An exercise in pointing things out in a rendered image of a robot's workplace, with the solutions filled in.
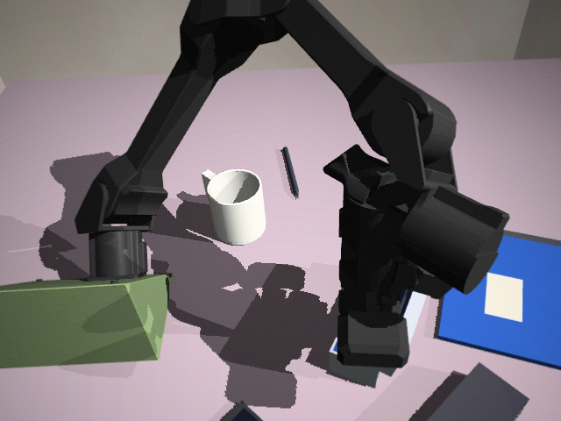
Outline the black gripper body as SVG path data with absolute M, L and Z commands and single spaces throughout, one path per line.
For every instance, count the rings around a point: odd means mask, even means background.
M 373 248 L 349 239 L 343 207 L 338 237 L 341 288 L 352 288 L 352 310 L 337 316 L 337 360 L 345 366 L 402 368 L 409 357 L 407 319 L 392 312 L 397 297 L 387 294 L 397 261 L 406 260 L 401 247 Z

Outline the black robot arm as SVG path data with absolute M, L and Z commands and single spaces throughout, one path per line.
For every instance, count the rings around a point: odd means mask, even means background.
M 386 68 L 318 0 L 190 0 L 178 61 L 129 149 L 103 167 L 75 217 L 77 233 L 89 234 L 86 282 L 146 276 L 142 232 L 153 230 L 167 199 L 166 165 L 217 81 L 288 33 L 341 89 L 366 142 L 389 163 L 356 144 L 323 167 L 344 185 L 348 238 L 401 247 L 406 260 L 387 294 L 404 287 L 441 299 L 480 284 L 510 216 L 458 192 L 454 114 Z

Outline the white mug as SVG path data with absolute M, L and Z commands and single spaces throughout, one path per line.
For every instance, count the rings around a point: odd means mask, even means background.
M 202 180 L 218 238 L 228 244 L 245 245 L 263 234 L 266 215 L 262 184 L 256 174 L 230 169 L 216 175 L 206 170 Z

